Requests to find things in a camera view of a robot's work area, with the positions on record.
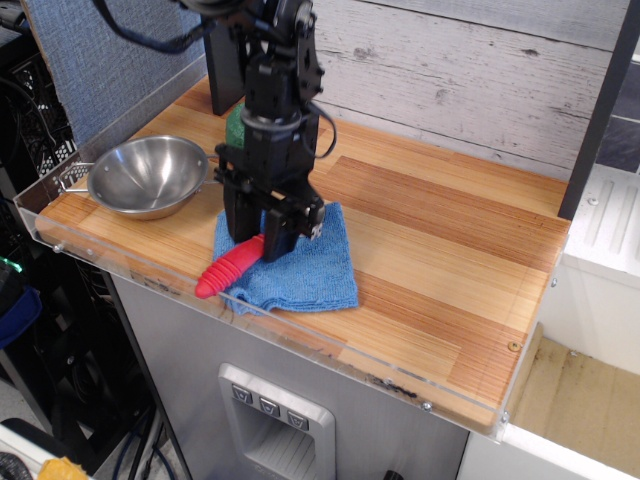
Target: yellow object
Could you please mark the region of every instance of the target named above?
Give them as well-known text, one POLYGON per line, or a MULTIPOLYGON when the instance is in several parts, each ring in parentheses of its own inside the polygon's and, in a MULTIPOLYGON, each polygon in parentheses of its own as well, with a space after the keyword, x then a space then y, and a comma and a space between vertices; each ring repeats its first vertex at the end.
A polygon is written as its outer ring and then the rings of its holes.
POLYGON ((64 458, 47 460, 42 465, 38 480, 88 480, 87 474, 80 466, 64 458))

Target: green light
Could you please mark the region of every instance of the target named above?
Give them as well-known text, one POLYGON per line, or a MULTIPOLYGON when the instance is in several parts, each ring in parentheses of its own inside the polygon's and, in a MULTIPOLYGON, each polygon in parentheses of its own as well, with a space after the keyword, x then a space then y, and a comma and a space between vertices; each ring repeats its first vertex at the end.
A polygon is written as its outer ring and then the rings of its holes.
POLYGON ((4 257, 0 257, 0 261, 6 263, 10 267, 15 268, 18 273, 22 273, 22 267, 20 265, 18 265, 17 263, 12 262, 11 260, 8 260, 8 259, 6 259, 4 257))

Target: blue cloth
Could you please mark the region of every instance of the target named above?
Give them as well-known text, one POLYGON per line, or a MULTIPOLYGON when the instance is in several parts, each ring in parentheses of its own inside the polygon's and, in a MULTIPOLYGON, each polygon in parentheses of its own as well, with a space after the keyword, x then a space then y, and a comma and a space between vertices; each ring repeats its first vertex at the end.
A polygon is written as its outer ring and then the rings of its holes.
POLYGON ((40 316, 42 303, 38 292, 27 286, 22 296, 0 317, 0 348, 18 338, 40 316))
MULTIPOLYGON (((222 212, 216 227, 214 259, 234 246, 222 212)), ((357 307, 358 287, 340 204, 326 206, 320 238, 298 239, 295 250, 275 262, 259 260, 225 293, 262 310, 321 312, 357 307)), ((238 302, 228 303, 236 313, 258 313, 238 302)))

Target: button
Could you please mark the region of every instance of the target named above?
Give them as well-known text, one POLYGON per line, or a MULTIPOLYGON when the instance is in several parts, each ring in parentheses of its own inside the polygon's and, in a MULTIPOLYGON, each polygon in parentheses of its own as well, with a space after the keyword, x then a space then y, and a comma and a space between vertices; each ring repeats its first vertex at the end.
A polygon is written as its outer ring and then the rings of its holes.
POLYGON ((309 430, 309 420, 302 415, 292 412, 291 410, 287 410, 287 418, 289 419, 289 424, 296 427, 298 430, 304 430, 305 432, 309 430))
POLYGON ((280 407, 271 400, 260 397, 260 408, 267 415, 271 415, 272 417, 280 416, 280 407))
POLYGON ((251 405, 253 403, 253 398, 251 397, 251 392, 249 390, 245 390, 242 387, 231 384, 231 389, 233 390, 233 396, 247 405, 251 405))

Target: bowl handle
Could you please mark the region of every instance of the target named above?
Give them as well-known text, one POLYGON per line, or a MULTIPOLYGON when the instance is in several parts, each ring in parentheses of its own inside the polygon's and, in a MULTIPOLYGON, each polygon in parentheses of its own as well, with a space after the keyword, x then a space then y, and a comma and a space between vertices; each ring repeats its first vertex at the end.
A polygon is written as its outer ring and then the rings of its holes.
POLYGON ((62 191, 63 191, 63 192, 65 192, 65 193, 88 193, 88 192, 89 192, 89 189, 87 189, 87 188, 68 188, 68 187, 65 185, 65 183, 64 183, 64 182, 65 182, 65 180, 66 180, 67 178, 69 178, 70 176, 69 176, 69 175, 67 175, 67 176, 65 177, 65 175, 66 175, 66 173, 67 173, 69 170, 71 170, 71 169, 72 169, 72 168, 74 168, 74 167, 92 167, 92 166, 93 166, 93 163, 77 162, 77 163, 73 163, 73 164, 69 165, 67 168, 65 168, 65 169, 60 173, 60 175, 58 175, 58 181, 59 181, 60 188, 62 189, 62 191))

